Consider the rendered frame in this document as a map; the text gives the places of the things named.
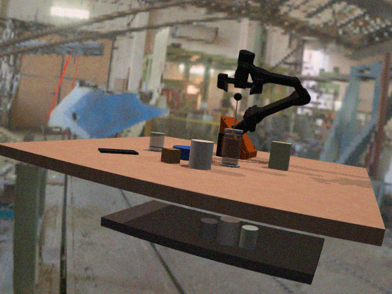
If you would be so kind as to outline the black flat bar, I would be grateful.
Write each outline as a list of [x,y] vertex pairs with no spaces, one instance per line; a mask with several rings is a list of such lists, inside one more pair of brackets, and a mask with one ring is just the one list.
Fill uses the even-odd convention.
[[139,153],[134,150],[127,149],[108,149],[108,148],[98,148],[101,153],[112,153],[112,154],[133,154],[138,155]]

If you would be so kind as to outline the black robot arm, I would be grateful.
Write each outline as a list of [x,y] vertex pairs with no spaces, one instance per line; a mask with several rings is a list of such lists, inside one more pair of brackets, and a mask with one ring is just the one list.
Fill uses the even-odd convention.
[[287,75],[282,75],[278,73],[271,73],[260,67],[255,67],[253,61],[255,58],[255,53],[248,50],[240,50],[238,56],[238,65],[235,75],[241,74],[249,77],[251,75],[252,81],[254,78],[262,78],[263,84],[274,83],[279,85],[286,85],[295,88],[292,94],[281,100],[273,102],[271,104],[265,105],[263,107],[249,107],[243,115],[243,120],[240,121],[235,129],[243,130],[243,133],[247,131],[255,131],[256,124],[260,123],[266,116],[272,115],[281,110],[285,110],[291,106],[303,106],[307,105],[311,96],[309,95],[306,88],[303,88],[298,77],[289,77]]

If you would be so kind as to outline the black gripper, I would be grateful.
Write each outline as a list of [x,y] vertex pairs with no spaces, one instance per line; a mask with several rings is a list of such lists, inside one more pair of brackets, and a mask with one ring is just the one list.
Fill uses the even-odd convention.
[[217,87],[223,89],[227,92],[227,85],[233,84],[234,88],[246,89],[250,88],[251,94],[261,94],[263,90],[263,79],[254,78],[253,82],[247,82],[247,76],[245,75],[235,75],[235,78],[228,78],[228,74],[219,73],[217,76]]

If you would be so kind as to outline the french press with black knob plunger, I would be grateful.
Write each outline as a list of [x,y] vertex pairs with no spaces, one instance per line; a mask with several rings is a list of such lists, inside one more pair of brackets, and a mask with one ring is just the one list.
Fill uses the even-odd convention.
[[[240,93],[236,93],[234,95],[234,99],[236,101],[236,109],[238,101],[241,100],[242,95]],[[235,129],[228,129],[225,128],[225,133],[219,133],[218,141],[217,141],[217,151],[216,156],[221,157],[221,162],[219,165],[224,167],[231,167],[231,168],[240,168],[239,165],[239,157],[241,152],[241,143],[242,143],[242,133],[243,130]],[[222,137],[224,136],[224,143],[222,148],[221,154],[221,146],[222,146]]]

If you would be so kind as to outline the blue short cylinder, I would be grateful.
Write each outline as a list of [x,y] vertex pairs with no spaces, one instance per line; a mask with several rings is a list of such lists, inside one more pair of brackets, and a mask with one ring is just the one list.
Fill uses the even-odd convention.
[[181,150],[180,160],[189,160],[190,146],[174,145],[173,148]]

